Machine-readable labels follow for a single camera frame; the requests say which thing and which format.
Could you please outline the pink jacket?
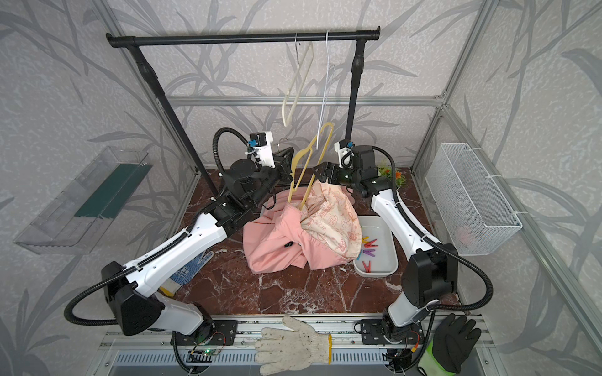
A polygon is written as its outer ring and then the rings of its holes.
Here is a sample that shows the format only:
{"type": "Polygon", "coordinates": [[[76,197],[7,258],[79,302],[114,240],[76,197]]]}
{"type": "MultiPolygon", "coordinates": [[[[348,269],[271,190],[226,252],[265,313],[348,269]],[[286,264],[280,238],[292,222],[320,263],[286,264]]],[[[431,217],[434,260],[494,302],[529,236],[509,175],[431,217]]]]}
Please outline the pink jacket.
{"type": "Polygon", "coordinates": [[[362,227],[351,191],[327,183],[278,193],[274,208],[243,228],[243,251],[255,274],[290,266],[326,269],[355,260],[361,250],[362,227]]]}

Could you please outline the red clothespin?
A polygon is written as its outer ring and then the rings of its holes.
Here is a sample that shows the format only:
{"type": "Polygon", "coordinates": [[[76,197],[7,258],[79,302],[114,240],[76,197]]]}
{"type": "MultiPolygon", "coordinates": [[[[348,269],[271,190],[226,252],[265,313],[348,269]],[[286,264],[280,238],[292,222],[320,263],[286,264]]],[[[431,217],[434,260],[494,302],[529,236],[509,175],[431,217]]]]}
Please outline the red clothespin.
{"type": "Polygon", "coordinates": [[[372,248],[377,248],[378,244],[376,244],[376,239],[372,240],[372,241],[367,241],[363,244],[363,249],[372,249],[372,248]]]}
{"type": "Polygon", "coordinates": [[[364,267],[364,269],[365,269],[365,272],[366,272],[367,274],[370,274],[370,273],[372,272],[372,265],[371,265],[371,263],[372,263],[371,261],[368,261],[368,262],[363,262],[363,263],[362,263],[362,265],[363,265],[363,267],[364,267]]]}

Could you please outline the white hanger of rainbow jacket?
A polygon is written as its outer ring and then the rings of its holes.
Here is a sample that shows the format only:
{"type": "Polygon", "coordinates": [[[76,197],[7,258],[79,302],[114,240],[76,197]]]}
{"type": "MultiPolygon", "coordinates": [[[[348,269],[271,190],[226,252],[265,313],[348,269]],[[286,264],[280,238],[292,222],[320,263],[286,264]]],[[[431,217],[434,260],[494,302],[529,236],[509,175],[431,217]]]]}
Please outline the white hanger of rainbow jacket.
{"type": "Polygon", "coordinates": [[[323,92],[322,92],[322,97],[321,97],[321,106],[320,106],[320,112],[319,112],[319,117],[318,117],[318,129],[317,129],[317,134],[316,134],[316,150],[318,149],[319,145],[320,145],[320,137],[321,137],[321,130],[322,130],[322,126],[324,124],[324,120],[325,120],[325,107],[326,107],[326,103],[328,101],[328,95],[329,95],[329,78],[330,78],[330,49],[329,49],[329,35],[330,35],[330,31],[326,31],[325,33],[325,55],[326,55],[326,66],[325,66],[325,77],[324,77],[324,85],[323,85],[323,92]]]}

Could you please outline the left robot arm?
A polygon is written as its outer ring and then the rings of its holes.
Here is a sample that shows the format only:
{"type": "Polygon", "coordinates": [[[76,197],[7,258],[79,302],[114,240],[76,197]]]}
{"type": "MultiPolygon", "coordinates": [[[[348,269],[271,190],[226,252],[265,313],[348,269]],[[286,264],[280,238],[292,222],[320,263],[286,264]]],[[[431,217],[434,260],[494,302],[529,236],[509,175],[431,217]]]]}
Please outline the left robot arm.
{"type": "Polygon", "coordinates": [[[224,187],[202,208],[192,223],[165,243],[125,265],[117,262],[102,269],[101,282],[76,295],[64,308],[64,318],[80,326],[117,325],[126,336],[146,330],[178,332],[209,338],[216,327],[200,305],[186,304],[163,295],[159,288],[179,269],[198,255],[225,241],[248,222],[257,219],[262,206],[280,182],[291,182],[295,151],[288,147],[273,151],[271,133],[253,133],[245,138],[233,128],[219,129],[219,138],[230,133],[246,143],[246,158],[229,169],[221,169],[224,187]],[[86,319],[75,314],[75,307],[91,294],[103,291],[113,318],[86,319]]]}

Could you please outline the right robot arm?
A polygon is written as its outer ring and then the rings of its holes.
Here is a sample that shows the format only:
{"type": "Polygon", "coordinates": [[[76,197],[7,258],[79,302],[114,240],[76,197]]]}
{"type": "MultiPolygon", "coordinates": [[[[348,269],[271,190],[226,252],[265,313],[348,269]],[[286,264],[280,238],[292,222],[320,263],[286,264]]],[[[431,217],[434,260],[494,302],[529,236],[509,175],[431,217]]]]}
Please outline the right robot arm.
{"type": "Polygon", "coordinates": [[[383,312],[383,335],[399,342],[413,325],[437,311],[472,311],[486,306],[494,287],[489,276],[458,254],[452,244],[442,244],[430,233],[401,200],[394,175],[379,173],[376,153],[387,156],[376,146],[346,149],[339,163],[323,162],[314,168],[322,183],[351,188],[371,201],[372,210],[385,222],[400,243],[407,258],[401,295],[383,312]],[[467,305],[448,305],[442,298],[458,288],[459,266],[472,270],[484,282],[483,298],[467,305]]]}

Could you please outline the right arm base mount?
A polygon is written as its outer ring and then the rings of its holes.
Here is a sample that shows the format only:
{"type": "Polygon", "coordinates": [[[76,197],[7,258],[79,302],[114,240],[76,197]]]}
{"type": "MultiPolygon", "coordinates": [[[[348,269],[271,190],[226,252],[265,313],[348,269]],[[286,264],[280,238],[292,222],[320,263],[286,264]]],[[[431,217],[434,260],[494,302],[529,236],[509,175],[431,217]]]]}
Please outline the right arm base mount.
{"type": "Polygon", "coordinates": [[[396,327],[382,319],[363,319],[354,324],[354,331],[364,345],[405,345],[413,347],[424,343],[421,324],[396,327]]]}

